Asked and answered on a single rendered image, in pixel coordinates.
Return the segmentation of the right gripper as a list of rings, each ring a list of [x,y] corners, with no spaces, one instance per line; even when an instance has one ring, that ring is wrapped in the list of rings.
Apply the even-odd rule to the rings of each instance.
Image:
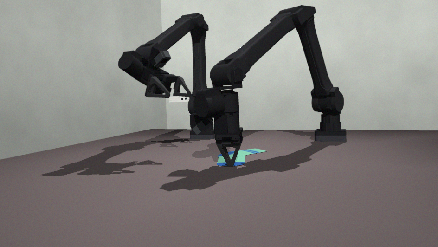
[[[174,84],[173,96],[190,97],[191,92],[188,89],[183,77],[173,74],[150,74],[148,81],[142,78],[142,82],[147,86],[145,96],[148,98],[169,98],[171,92],[171,83]],[[186,90],[187,93],[180,93],[180,86]],[[165,95],[163,95],[165,93]]]

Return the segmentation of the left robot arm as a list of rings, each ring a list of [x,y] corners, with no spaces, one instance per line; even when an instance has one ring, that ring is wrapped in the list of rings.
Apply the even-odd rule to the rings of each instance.
[[[219,61],[210,71],[213,87],[196,91],[196,113],[190,115],[192,131],[198,135],[213,125],[214,118],[214,133],[228,134],[225,113],[232,116],[233,112],[239,112],[238,92],[233,89],[242,88],[242,81],[250,68],[283,36],[296,28],[313,80],[312,108],[323,113],[320,129],[315,130],[315,135],[346,136],[346,129],[341,129],[339,115],[344,106],[344,98],[339,87],[333,87],[329,79],[316,34],[315,13],[314,6],[304,5],[281,10],[257,35]]]

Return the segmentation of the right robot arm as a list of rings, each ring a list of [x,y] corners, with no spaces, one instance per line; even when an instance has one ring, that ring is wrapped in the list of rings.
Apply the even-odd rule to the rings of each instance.
[[[209,31],[209,28],[202,14],[182,15],[174,25],[138,47],[136,51],[123,52],[118,66],[141,83],[143,83],[142,78],[148,81],[150,74],[169,74],[160,69],[171,59],[167,50],[190,32],[193,45],[193,92],[189,97],[188,111],[190,114],[196,113],[194,109],[196,91],[207,89],[206,31]]]

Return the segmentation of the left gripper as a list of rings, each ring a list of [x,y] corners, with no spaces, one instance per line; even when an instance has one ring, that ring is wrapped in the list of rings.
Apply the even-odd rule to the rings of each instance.
[[[227,166],[233,167],[243,141],[243,127],[239,127],[239,112],[233,112],[232,116],[230,113],[225,113],[225,115],[227,115],[228,134],[215,134],[215,140]],[[235,148],[232,159],[230,159],[226,147]]]

